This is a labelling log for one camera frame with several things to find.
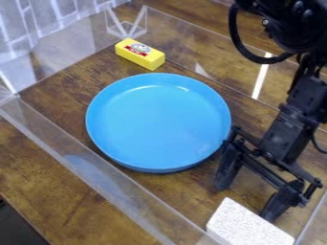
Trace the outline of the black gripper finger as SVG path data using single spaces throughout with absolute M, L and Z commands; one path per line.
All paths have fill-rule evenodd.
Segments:
M 228 145 L 225 147 L 215 178 L 215 187 L 217 191 L 223 191 L 230 188 L 243 165 L 242 156 L 243 154 L 235 145 Z
M 296 207 L 302 202 L 303 180 L 292 180 L 286 183 L 271 196 L 259 216 L 268 222 L 274 222 L 290 207 Z

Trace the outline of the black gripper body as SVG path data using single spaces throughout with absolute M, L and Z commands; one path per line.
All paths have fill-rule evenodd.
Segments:
M 275 188 L 292 180 L 304 181 L 302 202 L 304 206 L 322 182 L 296 163 L 298 158 L 314 138 L 319 120 L 295 106 L 282 104 L 280 112 L 262 139 L 234 126 L 223 141 L 223 152 L 235 145 L 242 152 L 242 164 L 250 168 Z

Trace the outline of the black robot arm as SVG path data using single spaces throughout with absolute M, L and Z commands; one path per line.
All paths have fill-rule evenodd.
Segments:
M 238 32 L 238 12 L 263 17 L 262 25 L 284 52 L 275 57 L 255 55 Z M 306 206 L 322 182 L 296 163 L 307 145 L 315 145 L 315 130 L 327 123 L 327 81 L 319 72 L 327 66 L 327 0 L 234 0 L 228 29 L 239 53 L 258 64 L 275 64 L 296 57 L 299 67 L 280 104 L 280 112 L 258 139 L 232 126 L 223 141 L 216 172 L 219 191 L 228 189 L 239 169 L 251 169 L 275 188 L 260 217 L 275 221 L 291 207 Z

